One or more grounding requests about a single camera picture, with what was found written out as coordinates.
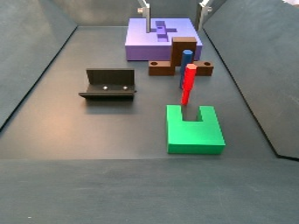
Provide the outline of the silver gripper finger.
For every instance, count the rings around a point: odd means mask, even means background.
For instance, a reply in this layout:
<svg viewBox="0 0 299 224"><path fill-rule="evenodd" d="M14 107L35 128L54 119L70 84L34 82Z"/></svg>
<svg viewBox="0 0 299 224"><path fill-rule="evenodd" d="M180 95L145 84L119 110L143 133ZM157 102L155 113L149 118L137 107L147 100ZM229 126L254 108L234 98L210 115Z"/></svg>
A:
<svg viewBox="0 0 299 224"><path fill-rule="evenodd" d="M213 0L202 0L202 2L200 3L200 25L198 25L198 30L202 29L204 20L205 20L206 15L213 11L212 2L213 2Z"/></svg>
<svg viewBox="0 0 299 224"><path fill-rule="evenodd" d="M146 19L146 32L151 32L151 5L146 0L138 0L141 7L138 13L143 15Z"/></svg>

